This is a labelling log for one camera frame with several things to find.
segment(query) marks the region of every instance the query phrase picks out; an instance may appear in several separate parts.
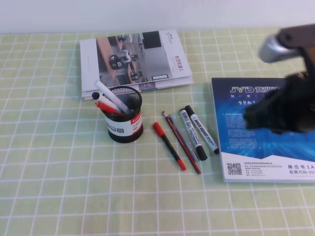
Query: grid pattern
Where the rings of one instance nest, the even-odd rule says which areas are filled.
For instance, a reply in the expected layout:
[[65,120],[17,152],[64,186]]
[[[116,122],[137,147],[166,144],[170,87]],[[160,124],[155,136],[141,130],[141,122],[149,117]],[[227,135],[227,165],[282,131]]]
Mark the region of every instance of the grid pattern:
[[[197,176],[161,111],[192,105],[216,138],[212,77],[282,77],[256,54],[276,29],[180,32],[194,84],[143,93],[143,135],[118,144],[81,100],[79,40],[108,34],[0,36],[0,235],[315,236],[311,184],[230,183],[221,162]],[[158,121],[188,167],[151,129]],[[179,125],[186,133],[184,125]]]

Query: booklet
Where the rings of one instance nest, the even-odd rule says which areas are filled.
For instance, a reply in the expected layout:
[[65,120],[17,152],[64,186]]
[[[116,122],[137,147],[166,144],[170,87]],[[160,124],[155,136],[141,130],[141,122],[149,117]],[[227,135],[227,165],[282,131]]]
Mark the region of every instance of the booklet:
[[80,51],[83,97],[97,91],[95,80],[109,88],[127,85],[138,90],[192,83],[192,72],[175,30],[81,40]]
[[279,135],[268,129],[245,128],[244,108],[283,85],[283,78],[212,79],[226,181],[315,181],[315,132]]

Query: whiteboard marker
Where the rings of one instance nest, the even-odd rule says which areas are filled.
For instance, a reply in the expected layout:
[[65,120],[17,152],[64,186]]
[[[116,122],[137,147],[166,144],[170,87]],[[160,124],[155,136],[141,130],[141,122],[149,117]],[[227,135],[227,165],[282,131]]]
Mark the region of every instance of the whiteboard marker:
[[126,106],[125,103],[123,103],[111,90],[108,89],[104,84],[102,84],[101,81],[96,80],[94,82],[95,87],[97,87],[99,90],[101,90],[106,97],[109,98],[122,112],[129,114],[131,113],[131,110]]
[[205,153],[205,150],[203,149],[203,147],[201,145],[201,142],[198,138],[197,132],[196,132],[195,128],[193,127],[192,122],[190,121],[187,112],[185,111],[185,109],[181,109],[180,114],[181,114],[183,122],[184,122],[184,124],[185,124],[185,126],[189,132],[192,143],[196,148],[196,151],[198,153],[200,160],[202,160],[202,161],[206,160],[208,157]]
[[198,116],[193,112],[192,108],[188,105],[185,106],[185,110],[188,113],[188,116],[190,119],[194,122],[194,124],[197,126],[199,132],[202,134],[203,138],[206,140],[206,143],[209,145],[211,150],[218,154],[220,152],[218,145],[215,143],[209,132],[206,130],[206,128],[203,126],[201,121],[199,120]]
[[121,110],[113,102],[111,102],[109,99],[107,99],[103,95],[100,95],[98,92],[92,93],[92,98],[97,102],[104,103],[105,105],[107,105],[111,108],[114,108],[115,110],[121,112]]

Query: black mesh pen holder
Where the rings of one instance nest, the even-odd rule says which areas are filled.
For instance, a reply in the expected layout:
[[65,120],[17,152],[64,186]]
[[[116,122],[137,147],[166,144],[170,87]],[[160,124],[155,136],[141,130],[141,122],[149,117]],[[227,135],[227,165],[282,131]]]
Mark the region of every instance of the black mesh pen holder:
[[105,114],[108,134],[112,140],[118,143],[131,143],[143,133],[142,97],[137,90],[128,86],[118,86],[110,88],[110,90],[131,109],[131,113],[120,117],[102,110]]

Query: white pen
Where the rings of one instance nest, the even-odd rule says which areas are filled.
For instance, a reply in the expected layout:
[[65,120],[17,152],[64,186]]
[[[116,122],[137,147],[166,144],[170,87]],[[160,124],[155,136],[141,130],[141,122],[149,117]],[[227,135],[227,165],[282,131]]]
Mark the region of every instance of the white pen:
[[218,154],[220,152],[218,145],[215,143],[209,132],[206,130],[206,128],[203,126],[201,121],[199,120],[198,116],[193,112],[192,108],[188,105],[185,106],[185,110],[188,113],[188,116],[190,119],[194,122],[194,124],[197,126],[198,130],[200,131],[203,138],[206,140],[206,143],[209,145],[211,150]]
[[122,112],[112,101],[110,101],[109,99],[107,99],[106,97],[100,95],[98,92],[94,92],[92,93],[92,98],[97,101],[97,102],[101,102],[104,103],[105,105],[114,108],[115,110]]
[[196,151],[199,155],[200,160],[202,160],[202,161],[206,160],[208,157],[205,153],[205,150],[203,149],[203,147],[201,145],[201,142],[198,138],[197,132],[196,132],[195,128],[193,127],[192,122],[190,121],[187,112],[185,111],[185,109],[181,109],[180,114],[181,114],[183,122],[185,123],[185,126],[186,126],[186,128],[190,134],[192,143],[196,148]]
[[191,147],[190,143],[188,142],[188,140],[186,139],[186,137],[184,136],[184,134],[182,133],[180,127],[178,126],[175,118],[172,115],[168,115],[169,118],[171,119],[178,135],[181,137],[181,139],[183,140],[184,144],[186,145],[186,147],[188,148],[188,151],[191,153],[191,156],[193,157],[193,159],[195,161],[198,161],[198,157],[196,155],[196,153],[193,151],[193,148]]
[[125,103],[123,103],[111,90],[108,89],[104,84],[102,84],[101,81],[96,80],[94,82],[94,85],[101,90],[106,97],[109,98],[122,112],[129,114],[131,113],[131,110],[126,106]]

